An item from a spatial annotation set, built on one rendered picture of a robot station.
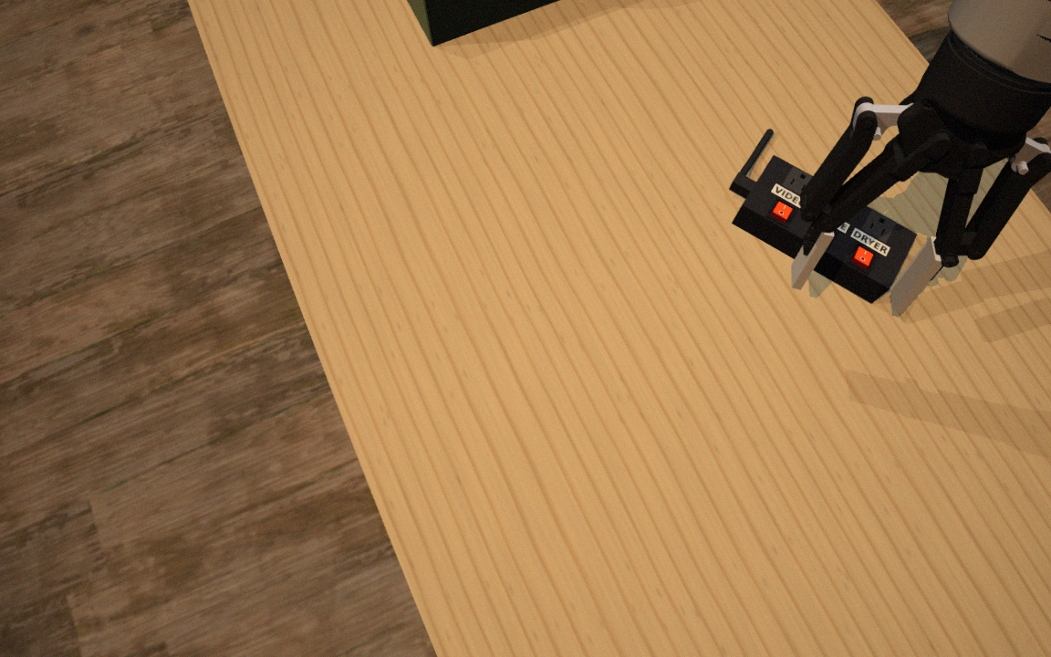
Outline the black power strip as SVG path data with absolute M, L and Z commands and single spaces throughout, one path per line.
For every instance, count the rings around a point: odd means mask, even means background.
M 800 213 L 800 193 L 812 174 L 772 155 L 756 182 L 746 176 L 772 134 L 772 129 L 765 132 L 741 173 L 735 174 L 729 190 L 745 198 L 745 203 L 733 224 L 796 258 L 804 245 L 806 230 L 812 225 L 802 220 Z M 834 230 L 833 241 L 815 266 L 815 273 L 833 280 L 838 286 L 872 304 L 890 290 L 916 237 L 912 230 L 865 205 Z

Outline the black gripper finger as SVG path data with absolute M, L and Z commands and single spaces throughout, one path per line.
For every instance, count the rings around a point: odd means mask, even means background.
M 959 256 L 985 256 L 1033 184 L 1051 172 L 1051 151 L 1046 138 L 1026 137 L 1025 146 L 1010 155 L 966 227 L 988 155 L 984 142 L 976 141 L 967 147 L 959 179 L 947 183 L 937 237 L 923 243 L 921 251 L 891 286 L 894 312 L 904 312 L 942 267 L 959 266 Z
M 948 134 L 934 134 L 904 159 L 898 134 L 882 153 L 852 176 L 849 182 L 845 182 L 868 152 L 872 141 L 878 141 L 890 126 L 898 126 L 900 114 L 912 104 L 906 107 L 873 105 L 870 97 L 856 101 L 848 128 L 800 194 L 801 219 L 812 222 L 812 225 L 806 230 L 799 254 L 794 258 L 792 288 L 801 290 L 804 287 L 806 279 L 812 275 L 818 261 L 833 241 L 836 229 L 862 211 L 865 205 L 873 203 L 894 183 L 907 182 L 923 166 L 937 161 L 952 147 Z

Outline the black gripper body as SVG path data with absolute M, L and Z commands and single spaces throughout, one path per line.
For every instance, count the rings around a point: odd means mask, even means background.
M 950 30 L 923 71 L 921 84 L 900 106 L 911 103 L 898 118 L 904 158 L 934 134 L 948 134 L 950 150 L 919 172 L 956 180 L 973 142 L 987 145 L 984 168 L 1019 152 L 1027 131 L 1051 107 L 1051 83 L 1010 78 L 988 67 Z

